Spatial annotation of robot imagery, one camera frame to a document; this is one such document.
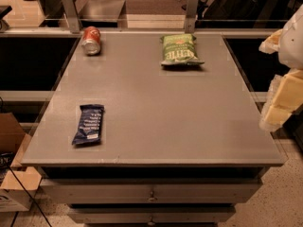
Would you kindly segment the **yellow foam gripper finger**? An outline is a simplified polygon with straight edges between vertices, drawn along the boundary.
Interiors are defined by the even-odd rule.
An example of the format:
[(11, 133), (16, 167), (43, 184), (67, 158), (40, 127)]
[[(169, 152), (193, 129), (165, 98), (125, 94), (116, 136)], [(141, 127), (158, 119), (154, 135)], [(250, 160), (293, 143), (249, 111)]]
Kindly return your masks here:
[(279, 39), (282, 30), (279, 29), (267, 37), (259, 46), (258, 50), (266, 54), (273, 54), (279, 49)]
[(261, 111), (259, 126), (276, 131), (303, 105), (303, 71), (291, 69), (272, 79)]

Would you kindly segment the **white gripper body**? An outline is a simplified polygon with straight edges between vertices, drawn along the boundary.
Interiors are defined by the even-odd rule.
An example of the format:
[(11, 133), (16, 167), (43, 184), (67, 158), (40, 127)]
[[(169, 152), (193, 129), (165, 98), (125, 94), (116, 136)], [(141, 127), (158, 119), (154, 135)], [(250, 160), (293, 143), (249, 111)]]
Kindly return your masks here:
[(303, 69), (303, 5), (282, 29), (278, 58), (290, 68)]

